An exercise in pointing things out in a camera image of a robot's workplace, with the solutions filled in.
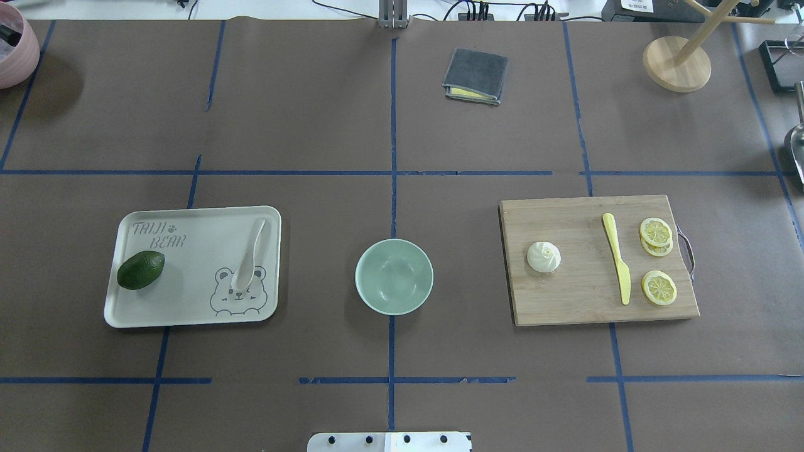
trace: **knife handle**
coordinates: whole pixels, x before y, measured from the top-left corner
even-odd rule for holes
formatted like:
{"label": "knife handle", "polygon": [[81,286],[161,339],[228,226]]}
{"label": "knife handle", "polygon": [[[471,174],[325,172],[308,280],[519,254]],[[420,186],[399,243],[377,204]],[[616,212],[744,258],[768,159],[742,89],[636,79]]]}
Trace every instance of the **knife handle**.
{"label": "knife handle", "polygon": [[620,241],[617,239],[617,223],[614,221],[614,215],[608,212],[603,214],[603,228],[605,228],[605,234],[609,238],[609,244],[611,245],[611,252],[614,254],[614,260],[621,261],[622,256],[620,255]]}

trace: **wooden cutting board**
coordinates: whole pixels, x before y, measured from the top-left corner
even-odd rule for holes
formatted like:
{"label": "wooden cutting board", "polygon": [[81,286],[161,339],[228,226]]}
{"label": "wooden cutting board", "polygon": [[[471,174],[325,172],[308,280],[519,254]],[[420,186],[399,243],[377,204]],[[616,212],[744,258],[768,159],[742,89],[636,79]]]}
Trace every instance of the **wooden cutting board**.
{"label": "wooden cutting board", "polygon": [[[627,306],[620,301],[617,269],[603,229],[606,212],[617,221],[622,260],[631,270]],[[674,246],[667,256],[651,256],[642,248],[639,225],[652,216],[665,220],[673,231]],[[500,220],[518,327],[700,316],[665,195],[502,201]],[[539,273],[527,264],[527,249],[537,241],[552,242],[561,252],[554,273]],[[678,295],[669,306],[656,306],[642,292],[642,276],[650,270],[673,279]]]}

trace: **bear drawing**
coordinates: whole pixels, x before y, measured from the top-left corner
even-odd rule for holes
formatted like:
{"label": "bear drawing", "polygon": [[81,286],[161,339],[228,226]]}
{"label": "bear drawing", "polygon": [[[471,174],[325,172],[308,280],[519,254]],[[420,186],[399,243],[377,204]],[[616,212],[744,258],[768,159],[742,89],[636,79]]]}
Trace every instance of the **bear drawing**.
{"label": "bear drawing", "polygon": [[246,314],[250,310],[260,313],[260,309],[268,302],[263,281],[265,269],[254,267],[254,278],[251,284],[243,291],[232,288],[232,271],[226,267],[215,272],[215,293],[209,299],[209,306],[215,311],[215,316],[221,313]]}

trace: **green bowl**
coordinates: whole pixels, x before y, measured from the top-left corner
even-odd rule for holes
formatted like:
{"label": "green bowl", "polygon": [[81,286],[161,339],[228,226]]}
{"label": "green bowl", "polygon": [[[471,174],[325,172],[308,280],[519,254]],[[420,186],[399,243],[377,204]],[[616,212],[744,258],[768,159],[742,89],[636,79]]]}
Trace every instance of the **green bowl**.
{"label": "green bowl", "polygon": [[360,257],[355,284],[373,310],[385,315],[407,314],[430,295],[433,265],[421,248],[407,240],[382,240]]}

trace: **pink pot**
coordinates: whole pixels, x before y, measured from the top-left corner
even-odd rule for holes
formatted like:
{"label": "pink pot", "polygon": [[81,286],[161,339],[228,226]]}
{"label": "pink pot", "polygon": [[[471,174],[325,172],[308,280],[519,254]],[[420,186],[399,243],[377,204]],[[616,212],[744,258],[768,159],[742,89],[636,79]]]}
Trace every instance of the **pink pot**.
{"label": "pink pot", "polygon": [[33,73],[39,62],[39,41],[30,23],[8,3],[0,2],[0,23],[23,34],[9,55],[0,56],[0,89],[3,89],[24,81]]}

